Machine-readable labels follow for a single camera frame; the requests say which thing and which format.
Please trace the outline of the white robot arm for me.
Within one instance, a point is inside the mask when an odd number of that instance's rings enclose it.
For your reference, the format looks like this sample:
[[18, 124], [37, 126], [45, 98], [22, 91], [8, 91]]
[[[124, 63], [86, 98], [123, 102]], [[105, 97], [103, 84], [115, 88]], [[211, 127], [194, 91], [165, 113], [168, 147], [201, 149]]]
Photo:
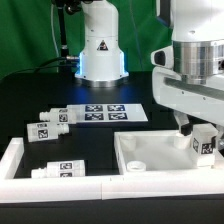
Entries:
[[[118, 12], [107, 0], [82, 3], [85, 47], [75, 77], [109, 87], [128, 77], [118, 46]], [[156, 102], [216, 125], [224, 150], [224, 0], [156, 0], [171, 44], [151, 53]]]

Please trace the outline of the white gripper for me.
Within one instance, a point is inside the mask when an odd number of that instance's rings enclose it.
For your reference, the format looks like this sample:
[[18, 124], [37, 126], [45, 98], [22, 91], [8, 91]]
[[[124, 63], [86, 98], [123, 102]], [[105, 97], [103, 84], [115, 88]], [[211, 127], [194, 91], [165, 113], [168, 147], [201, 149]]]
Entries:
[[152, 90], [158, 104], [176, 110], [174, 117], [182, 135], [192, 132], [188, 114], [216, 124], [216, 147], [224, 149], [224, 75], [209, 77], [205, 85], [191, 85], [174, 71], [155, 67]]

